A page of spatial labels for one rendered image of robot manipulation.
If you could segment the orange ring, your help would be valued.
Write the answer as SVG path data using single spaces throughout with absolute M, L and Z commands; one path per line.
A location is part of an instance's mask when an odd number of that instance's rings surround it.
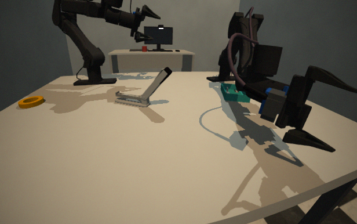
M 43 96 L 33 96 L 19 101 L 18 105 L 21 109 L 27 109 L 27 108 L 39 106 L 43 102 L 44 102 Z

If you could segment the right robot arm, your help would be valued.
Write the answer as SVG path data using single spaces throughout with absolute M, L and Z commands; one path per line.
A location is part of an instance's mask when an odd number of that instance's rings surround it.
M 105 19 L 105 22 L 118 25 L 121 11 L 115 8 L 122 7 L 123 0 L 101 0 L 101 4 L 91 1 L 54 0 L 52 21 L 72 39 L 83 56 L 83 67 L 87 68 L 89 80 L 77 80 L 78 85 L 115 84 L 116 78 L 101 77 L 100 66 L 105 62 L 104 53 L 95 47 L 77 25 L 77 14 L 87 17 Z M 61 4 L 60 4 L 61 3 Z M 62 12 L 61 12 L 62 11 Z

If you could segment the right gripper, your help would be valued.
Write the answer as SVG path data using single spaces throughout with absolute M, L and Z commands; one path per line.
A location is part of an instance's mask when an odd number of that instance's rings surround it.
M 136 40 L 137 43 L 142 41 L 153 40 L 153 37 L 150 37 L 148 35 L 145 35 L 137 31 L 138 27 L 140 27 L 142 16 L 148 16 L 155 19 L 161 19 L 161 18 L 158 15 L 156 15 L 147 5 L 143 6 L 141 13 L 139 12 L 140 8 L 136 8 L 136 10 L 137 10 L 136 13 L 133 12 L 133 14 L 121 11 L 120 19 L 122 19 L 122 22 L 121 21 L 119 22 L 119 26 L 132 28 L 130 36 L 134 37 L 134 40 Z M 134 35 L 134 33 L 136 36 Z M 141 37 L 145 37 L 145 38 L 141 38 Z

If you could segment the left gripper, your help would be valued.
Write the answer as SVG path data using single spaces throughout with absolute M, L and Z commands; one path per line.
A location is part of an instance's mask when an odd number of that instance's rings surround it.
M 295 74 L 290 85 L 278 81 L 273 81 L 273 83 L 269 82 L 265 87 L 265 95 L 267 98 L 268 93 L 272 88 L 284 91 L 285 95 L 287 95 L 275 125 L 281 129 L 286 128 L 286 126 L 295 127 L 295 129 L 290 129 L 285 133 L 282 139 L 283 142 L 311 146 L 321 150 L 334 152 L 335 149 L 327 143 L 302 130 L 312 109 L 312 106 L 305 104 L 305 102 L 313 83 L 316 81 L 357 93 L 356 88 L 347 85 L 331 72 L 316 66 L 309 66 L 305 77 Z M 266 98 L 263 100 L 261 99 L 262 103 L 258 112 L 259 114 L 262 113 Z

